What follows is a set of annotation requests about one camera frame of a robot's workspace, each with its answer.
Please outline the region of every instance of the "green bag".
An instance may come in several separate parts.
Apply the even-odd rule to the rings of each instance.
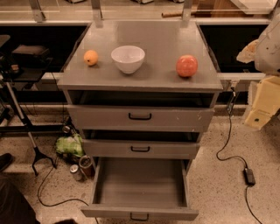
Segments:
[[[85,155],[82,149],[82,140],[79,134],[72,136],[62,136],[56,142],[56,151],[59,154],[71,154],[78,158]]]

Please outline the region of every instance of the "white bowl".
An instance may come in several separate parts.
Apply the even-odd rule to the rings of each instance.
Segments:
[[[111,57],[123,73],[133,74],[143,64],[145,52],[134,45],[123,45],[113,50]]]

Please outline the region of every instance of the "metal bar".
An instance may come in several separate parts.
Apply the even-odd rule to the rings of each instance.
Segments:
[[[184,8],[182,13],[183,21],[188,22],[190,20],[192,14],[192,6],[193,6],[193,0],[184,1]]]
[[[12,87],[11,87],[10,83],[9,83],[9,82],[6,82],[6,85],[7,85],[7,88],[9,89],[11,99],[14,101],[15,106],[16,106],[16,108],[17,108],[17,112],[18,112],[19,118],[20,118],[21,120],[24,120],[24,119],[25,119],[24,114],[23,114],[21,108],[20,108],[19,105],[18,105],[17,97],[15,96],[14,91],[12,90]]]
[[[100,0],[91,0],[91,5],[93,8],[93,15],[96,27],[103,27],[102,25],[102,7],[100,4]]]
[[[29,4],[33,12],[34,20],[38,23],[42,23],[43,21],[45,21],[46,17],[41,10],[38,0],[29,0]]]

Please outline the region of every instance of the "electrical cord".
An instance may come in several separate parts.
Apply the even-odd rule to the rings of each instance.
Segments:
[[[245,189],[245,200],[246,200],[246,204],[247,204],[248,210],[251,212],[251,214],[254,216],[254,218],[255,218],[260,224],[262,224],[262,222],[259,221],[259,219],[256,218],[256,216],[253,214],[253,212],[252,212],[252,210],[251,210],[251,208],[250,208],[250,205],[249,205],[249,203],[248,203],[248,188],[249,188],[249,187],[251,187],[251,186],[248,185],[248,186],[246,187],[246,189]]]
[[[24,89],[25,89],[25,87],[26,87],[27,85],[30,85],[30,83],[27,83],[25,86],[23,86],[23,87],[21,88],[21,91],[24,91]],[[34,104],[34,102],[33,102],[32,104],[33,104],[34,114],[28,109],[26,103],[24,103],[26,110],[28,111],[28,113],[29,113],[31,116],[38,116],[38,114],[37,114],[37,112],[36,112],[36,109],[35,109],[35,104]]]
[[[58,82],[56,81],[53,72],[51,72],[51,74],[52,74],[52,77],[53,77],[53,80],[54,80],[54,83],[55,83],[56,88],[58,89],[58,91],[61,91],[61,90],[59,89],[59,87],[58,87]]]
[[[229,131],[228,131],[228,135],[227,135],[227,141],[225,142],[224,146],[216,153],[216,157],[220,160],[220,161],[227,161],[229,159],[232,159],[232,158],[238,158],[240,159],[243,163],[244,163],[244,166],[245,166],[245,169],[248,169],[248,164],[246,162],[246,160],[243,158],[243,157],[240,157],[240,156],[232,156],[232,157],[226,157],[226,158],[221,158],[219,157],[219,153],[222,152],[228,145],[228,142],[230,140],[230,137],[231,137],[231,132],[232,132],[232,121],[231,121],[231,116],[232,116],[232,111],[233,111],[233,108],[234,108],[234,103],[232,104],[232,108],[230,110],[227,111],[228,113],[228,118],[229,118]],[[248,207],[248,210],[250,211],[251,215],[260,223],[262,224],[257,218],[256,216],[254,215],[254,213],[252,212],[250,206],[249,206],[249,203],[248,203],[248,188],[249,187],[253,187],[252,185],[247,185],[246,189],[245,189],[245,200],[246,200],[246,204],[247,204],[247,207]]]
[[[56,164],[56,167],[57,167],[57,164],[58,164],[58,157],[55,158],[55,161],[54,163]],[[41,203],[42,206],[44,207],[56,207],[56,206],[59,206],[59,205],[62,205],[64,203],[67,203],[69,201],[79,201],[79,202],[82,202],[84,203],[86,206],[88,206],[88,203],[85,202],[84,200],[82,199],[66,199],[66,200],[63,200],[61,202],[58,202],[58,203],[55,203],[55,204],[52,204],[52,205],[47,205],[46,203],[44,203],[42,201],[42,199],[40,198],[40,194],[42,193],[42,191],[40,191],[42,185],[45,183],[46,179],[48,178],[48,176],[51,174],[51,172],[53,171],[54,167],[52,167],[52,169],[46,174],[46,176],[44,177],[42,183],[40,184],[38,190],[37,190],[37,197],[38,197],[38,201]]]
[[[222,152],[228,145],[228,142],[230,140],[230,137],[231,137],[231,131],[232,131],[232,121],[231,121],[231,112],[228,112],[228,116],[229,116],[229,131],[228,131],[228,135],[227,135],[227,141],[226,143],[224,144],[224,146],[221,148],[221,150],[219,150],[217,153],[216,153],[216,157],[220,160],[220,161],[226,161],[226,160],[229,160],[231,158],[238,158],[240,160],[243,161],[243,163],[245,164],[245,168],[248,168],[248,164],[246,162],[246,160],[243,158],[243,157],[240,157],[240,156],[232,156],[232,157],[226,157],[226,158],[221,158],[219,157],[219,153]]]

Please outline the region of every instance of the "drawer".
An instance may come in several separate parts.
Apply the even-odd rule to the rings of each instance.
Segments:
[[[195,159],[199,133],[96,130],[83,140],[92,157]]]
[[[183,160],[101,157],[87,217],[193,221]]]
[[[206,131],[212,108],[100,107],[69,105],[73,124],[83,130]]]

